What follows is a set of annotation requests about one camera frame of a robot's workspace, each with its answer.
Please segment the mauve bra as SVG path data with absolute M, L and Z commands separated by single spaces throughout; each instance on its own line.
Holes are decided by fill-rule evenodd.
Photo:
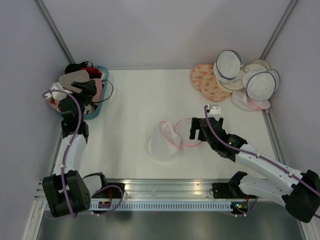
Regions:
M 72 86 L 72 82 L 85 83 L 90 80 L 90 76 L 86 70 L 78 70 L 71 73 L 63 74 L 59 77 L 60 85 L 69 91 L 80 93 L 82 90 Z

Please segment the white mesh bag pink zipper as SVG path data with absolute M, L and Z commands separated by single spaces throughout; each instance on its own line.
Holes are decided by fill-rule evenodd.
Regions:
M 149 155 L 157 161 L 166 162 L 185 147 L 198 147 L 201 141 L 190 139 L 191 123 L 191 118 L 184 118 L 176 124 L 160 121 L 147 143 Z

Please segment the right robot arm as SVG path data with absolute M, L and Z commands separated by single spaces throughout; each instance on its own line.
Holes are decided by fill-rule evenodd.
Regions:
M 220 157 L 246 166 L 264 177 L 257 179 L 238 171 L 228 182 L 231 196 L 248 195 L 272 201 L 303 223 L 309 223 L 317 216 L 320 177 L 316 172 L 302 172 L 261 155 L 245 139 L 226 133 L 222 118 L 193 117 L 189 138 L 207 142 Z

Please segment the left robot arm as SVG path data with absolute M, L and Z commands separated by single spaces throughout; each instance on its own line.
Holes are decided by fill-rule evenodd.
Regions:
M 87 211 L 91 203 L 90 191 L 78 169 L 89 138 L 85 108 L 92 103 L 97 93 L 96 82 L 93 79 L 72 82 L 71 86 L 80 92 L 52 88 L 42 94 L 46 101 L 53 99 L 54 93 L 63 96 L 58 103 L 62 116 L 62 151 L 57 157 L 52 175 L 42 180 L 47 204 L 54 218 L 67 215 L 75 218 L 79 212 Z

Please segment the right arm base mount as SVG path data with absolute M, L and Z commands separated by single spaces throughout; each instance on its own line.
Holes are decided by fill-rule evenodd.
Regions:
M 227 182 L 215 182 L 212 184 L 212 193 L 215 199 L 240 199 L 242 194 L 237 187 Z

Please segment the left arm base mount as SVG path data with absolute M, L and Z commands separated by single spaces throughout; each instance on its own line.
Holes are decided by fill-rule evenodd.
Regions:
M 97 190 L 93 195 L 93 199 L 120 199 L 121 192 L 125 193 L 125 184 L 120 182 L 111 182 L 102 186 L 99 190 Z

